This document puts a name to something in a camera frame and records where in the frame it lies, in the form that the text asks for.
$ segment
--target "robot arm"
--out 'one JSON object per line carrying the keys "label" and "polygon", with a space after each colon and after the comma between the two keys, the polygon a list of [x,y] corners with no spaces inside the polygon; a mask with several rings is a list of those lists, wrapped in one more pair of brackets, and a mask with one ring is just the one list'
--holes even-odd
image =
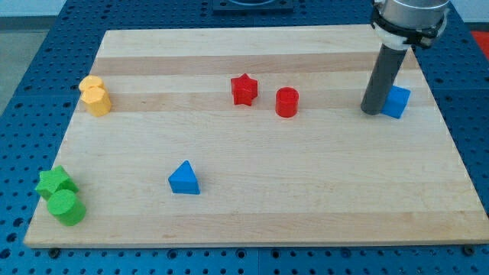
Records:
{"label": "robot arm", "polygon": [[361,109],[381,112],[411,45],[430,48],[442,35],[449,0],[373,0],[371,24],[382,40]]}

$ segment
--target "wood grain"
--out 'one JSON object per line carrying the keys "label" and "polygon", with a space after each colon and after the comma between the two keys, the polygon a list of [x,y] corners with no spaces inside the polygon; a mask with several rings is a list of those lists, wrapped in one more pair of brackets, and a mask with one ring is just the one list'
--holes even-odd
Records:
{"label": "wood grain", "polygon": [[[40,200],[33,248],[476,244],[489,221],[411,51],[400,120],[359,105],[379,40],[369,26],[109,31],[92,72],[112,112],[81,105],[55,164],[85,220],[57,224]],[[260,94],[233,105],[229,79]],[[300,91],[291,119],[282,86]],[[201,195],[171,193],[190,160]]]}

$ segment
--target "blue triangular prism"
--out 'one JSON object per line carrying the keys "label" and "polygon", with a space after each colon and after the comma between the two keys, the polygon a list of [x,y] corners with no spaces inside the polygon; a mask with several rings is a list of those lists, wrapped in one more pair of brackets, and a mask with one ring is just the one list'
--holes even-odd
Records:
{"label": "blue triangular prism", "polygon": [[168,178],[174,193],[200,194],[199,183],[190,162],[185,160]]}

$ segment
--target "black cylinder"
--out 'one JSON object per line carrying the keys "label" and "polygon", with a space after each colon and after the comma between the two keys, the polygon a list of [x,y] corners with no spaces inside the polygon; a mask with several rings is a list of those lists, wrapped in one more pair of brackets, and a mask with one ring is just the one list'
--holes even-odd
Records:
{"label": "black cylinder", "polygon": [[377,115],[381,112],[405,56],[406,50],[393,50],[382,44],[361,102],[363,112],[369,115]]}

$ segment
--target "green cylinder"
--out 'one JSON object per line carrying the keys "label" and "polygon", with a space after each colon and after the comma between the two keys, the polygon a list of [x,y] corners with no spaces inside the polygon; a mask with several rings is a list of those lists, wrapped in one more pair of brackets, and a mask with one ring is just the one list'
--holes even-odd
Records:
{"label": "green cylinder", "polygon": [[49,198],[47,211],[63,225],[73,226],[83,220],[86,207],[73,191],[64,189],[55,192]]}

